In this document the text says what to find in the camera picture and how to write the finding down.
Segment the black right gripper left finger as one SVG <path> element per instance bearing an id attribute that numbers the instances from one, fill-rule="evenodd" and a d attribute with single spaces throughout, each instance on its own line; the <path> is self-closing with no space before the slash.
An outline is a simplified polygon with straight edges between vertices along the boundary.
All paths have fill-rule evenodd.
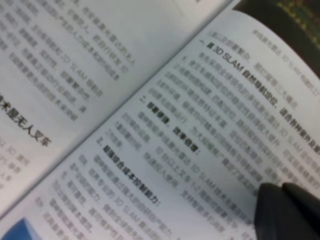
<path id="1" fill-rule="evenodd" d="M 254 215 L 258 240 L 307 240 L 310 226 L 293 201 L 276 185 L 264 183 L 259 187 Z"/>

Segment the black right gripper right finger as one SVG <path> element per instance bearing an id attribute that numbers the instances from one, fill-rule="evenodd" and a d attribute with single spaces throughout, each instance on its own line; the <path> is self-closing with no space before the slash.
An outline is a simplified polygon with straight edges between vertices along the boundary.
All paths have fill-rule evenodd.
<path id="1" fill-rule="evenodd" d="M 282 189 L 292 200 L 301 220 L 313 233 L 317 240 L 320 239 L 320 199 L 304 188 L 293 184 L 284 183 Z"/>

